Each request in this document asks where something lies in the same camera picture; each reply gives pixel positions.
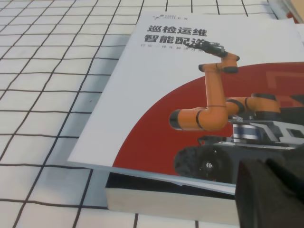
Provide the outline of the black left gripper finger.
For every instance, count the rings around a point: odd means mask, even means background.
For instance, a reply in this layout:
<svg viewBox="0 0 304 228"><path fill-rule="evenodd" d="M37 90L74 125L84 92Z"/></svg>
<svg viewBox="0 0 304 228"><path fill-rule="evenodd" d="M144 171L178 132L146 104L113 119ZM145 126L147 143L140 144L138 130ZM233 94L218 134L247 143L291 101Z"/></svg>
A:
<svg viewBox="0 0 304 228"><path fill-rule="evenodd" d="M304 226L304 147L241 160L235 201L242 228Z"/></svg>

